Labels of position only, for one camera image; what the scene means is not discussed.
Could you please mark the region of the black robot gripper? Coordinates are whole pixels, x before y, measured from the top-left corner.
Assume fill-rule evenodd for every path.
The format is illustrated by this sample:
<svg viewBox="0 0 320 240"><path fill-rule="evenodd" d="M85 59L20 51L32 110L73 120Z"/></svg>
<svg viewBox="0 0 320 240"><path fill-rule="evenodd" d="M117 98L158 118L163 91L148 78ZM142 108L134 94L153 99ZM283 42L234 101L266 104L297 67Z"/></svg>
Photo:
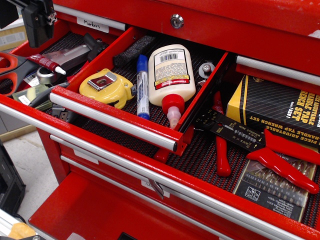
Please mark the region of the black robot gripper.
<svg viewBox="0 0 320 240"><path fill-rule="evenodd" d="M29 46L38 48L53 38L57 13L52 0L2 0L0 28L18 20L21 10Z"/></svg>

